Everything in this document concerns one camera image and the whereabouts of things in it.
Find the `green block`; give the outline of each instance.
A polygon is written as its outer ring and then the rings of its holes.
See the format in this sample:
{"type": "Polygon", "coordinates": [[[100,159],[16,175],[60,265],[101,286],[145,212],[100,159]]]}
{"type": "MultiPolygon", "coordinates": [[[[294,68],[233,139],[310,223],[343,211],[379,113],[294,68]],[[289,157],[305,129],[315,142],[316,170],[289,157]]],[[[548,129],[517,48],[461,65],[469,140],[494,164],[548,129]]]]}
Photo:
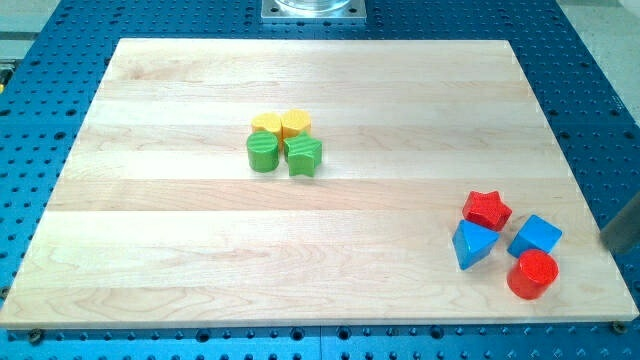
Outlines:
{"type": "Polygon", "coordinates": [[[322,162],[322,142],[306,132],[284,139],[284,158],[289,163],[289,176],[314,176],[322,162]]]}
{"type": "Polygon", "coordinates": [[[268,131],[257,131],[247,139],[249,166],[257,172],[269,172],[278,167],[278,137],[268,131]]]}

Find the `blue cube block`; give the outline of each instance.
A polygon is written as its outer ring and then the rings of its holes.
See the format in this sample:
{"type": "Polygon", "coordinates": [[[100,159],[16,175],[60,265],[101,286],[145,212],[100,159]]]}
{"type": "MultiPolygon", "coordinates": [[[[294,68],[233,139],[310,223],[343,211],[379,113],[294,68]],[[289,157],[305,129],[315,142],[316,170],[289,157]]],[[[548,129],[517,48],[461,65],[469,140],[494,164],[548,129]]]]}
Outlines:
{"type": "Polygon", "coordinates": [[[548,254],[561,236],[562,231],[560,229],[537,215],[531,215],[527,222],[522,225],[507,251],[517,258],[520,257],[520,254],[530,249],[542,250],[548,254]]]}
{"type": "Polygon", "coordinates": [[[468,269],[489,255],[498,237],[500,234],[484,226],[467,220],[460,221],[453,235],[453,247],[456,249],[460,269],[468,269]]]}

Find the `red star block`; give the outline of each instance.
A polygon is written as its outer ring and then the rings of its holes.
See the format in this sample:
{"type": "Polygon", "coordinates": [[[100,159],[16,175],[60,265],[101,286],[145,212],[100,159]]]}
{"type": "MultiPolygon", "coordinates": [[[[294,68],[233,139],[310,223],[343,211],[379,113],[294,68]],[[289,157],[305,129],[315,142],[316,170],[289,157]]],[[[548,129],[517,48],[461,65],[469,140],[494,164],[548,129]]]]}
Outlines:
{"type": "Polygon", "coordinates": [[[472,191],[462,208],[467,221],[500,231],[511,216],[511,209],[500,200],[500,194],[492,191],[487,194],[472,191]]]}

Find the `wooden cutting board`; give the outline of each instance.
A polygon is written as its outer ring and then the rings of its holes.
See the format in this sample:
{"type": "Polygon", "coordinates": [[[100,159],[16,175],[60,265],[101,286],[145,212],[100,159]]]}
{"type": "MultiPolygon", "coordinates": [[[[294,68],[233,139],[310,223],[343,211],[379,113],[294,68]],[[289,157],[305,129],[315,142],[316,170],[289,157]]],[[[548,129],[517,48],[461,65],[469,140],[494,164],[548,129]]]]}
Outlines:
{"type": "Polygon", "coordinates": [[[2,312],[8,328],[630,320],[637,308],[504,41],[120,41],[2,312]],[[252,117],[302,108],[315,178],[248,166],[252,117]],[[460,271],[471,190],[514,213],[460,271]],[[507,254],[564,231],[525,301],[507,254]]]}

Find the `plastic block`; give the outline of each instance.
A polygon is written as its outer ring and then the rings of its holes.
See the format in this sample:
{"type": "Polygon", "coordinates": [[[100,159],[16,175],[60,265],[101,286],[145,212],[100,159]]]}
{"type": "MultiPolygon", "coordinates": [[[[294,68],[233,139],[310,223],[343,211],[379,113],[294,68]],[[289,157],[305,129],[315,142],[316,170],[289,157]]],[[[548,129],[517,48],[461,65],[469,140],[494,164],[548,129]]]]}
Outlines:
{"type": "Polygon", "coordinates": [[[289,163],[289,176],[314,176],[315,168],[322,162],[322,142],[302,132],[284,139],[284,156],[289,163]]]}
{"type": "Polygon", "coordinates": [[[537,249],[527,250],[507,275],[507,284],[519,297],[537,299],[553,283],[558,273],[558,264],[551,255],[537,249]]]}
{"type": "Polygon", "coordinates": [[[497,191],[487,194],[472,191],[462,208],[462,215],[468,221],[500,231],[511,216],[511,209],[500,199],[497,191]]]}
{"type": "Polygon", "coordinates": [[[264,113],[251,120],[252,132],[268,131],[278,138],[280,148],[282,148],[282,118],[276,113],[264,113]]]}
{"type": "Polygon", "coordinates": [[[542,250],[548,254],[561,236],[560,229],[537,215],[531,215],[522,225],[507,251],[515,257],[520,257],[523,252],[530,249],[542,250]]]}
{"type": "Polygon", "coordinates": [[[460,269],[468,269],[487,257],[499,236],[500,234],[496,231],[467,220],[461,220],[453,235],[453,247],[458,256],[460,269]]]}
{"type": "Polygon", "coordinates": [[[282,137],[296,137],[302,132],[311,134],[311,116],[300,109],[292,109],[282,115],[282,137]]]}
{"type": "Polygon", "coordinates": [[[278,167],[278,138],[268,131],[258,131],[247,139],[249,166],[258,172],[269,172],[278,167]]]}

